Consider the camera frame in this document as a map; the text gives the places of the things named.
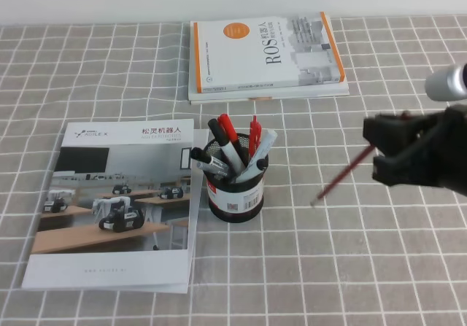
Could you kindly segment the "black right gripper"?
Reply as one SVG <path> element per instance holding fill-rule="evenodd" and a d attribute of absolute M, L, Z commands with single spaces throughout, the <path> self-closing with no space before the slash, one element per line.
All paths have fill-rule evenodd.
<path fill-rule="evenodd" d="M 418 150 L 404 150 L 422 138 Z M 466 194 L 466 106 L 428 115 L 379 114 L 363 121 L 363 138 L 378 149 L 372 179 L 388 187 L 417 185 Z M 390 155 L 383 150 L 403 150 Z"/>

